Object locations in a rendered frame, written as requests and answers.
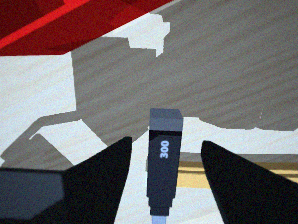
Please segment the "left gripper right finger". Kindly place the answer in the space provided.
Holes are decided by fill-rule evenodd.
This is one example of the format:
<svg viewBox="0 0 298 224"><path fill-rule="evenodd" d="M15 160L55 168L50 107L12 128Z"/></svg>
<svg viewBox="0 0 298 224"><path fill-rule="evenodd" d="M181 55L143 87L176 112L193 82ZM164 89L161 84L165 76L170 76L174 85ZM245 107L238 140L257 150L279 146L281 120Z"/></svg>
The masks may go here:
<svg viewBox="0 0 298 224"><path fill-rule="evenodd" d="M298 224L298 183L209 140L201 159L224 224Z"/></svg>

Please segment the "red bin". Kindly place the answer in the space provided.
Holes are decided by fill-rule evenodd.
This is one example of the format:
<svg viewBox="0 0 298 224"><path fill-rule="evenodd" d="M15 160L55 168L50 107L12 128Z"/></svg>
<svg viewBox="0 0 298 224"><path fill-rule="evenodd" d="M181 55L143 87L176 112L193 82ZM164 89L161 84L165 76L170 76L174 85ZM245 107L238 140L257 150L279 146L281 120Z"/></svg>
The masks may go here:
<svg viewBox="0 0 298 224"><path fill-rule="evenodd" d="M0 0L0 56L64 55L171 1Z"/></svg>

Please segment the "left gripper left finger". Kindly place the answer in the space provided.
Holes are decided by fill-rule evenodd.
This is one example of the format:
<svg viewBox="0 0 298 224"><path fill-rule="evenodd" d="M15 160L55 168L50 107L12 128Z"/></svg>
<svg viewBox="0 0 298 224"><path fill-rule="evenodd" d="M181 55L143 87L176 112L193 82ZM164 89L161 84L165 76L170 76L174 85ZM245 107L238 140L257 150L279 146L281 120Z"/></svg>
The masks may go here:
<svg viewBox="0 0 298 224"><path fill-rule="evenodd" d="M114 224L132 137L62 170L0 167L0 224Z"/></svg>

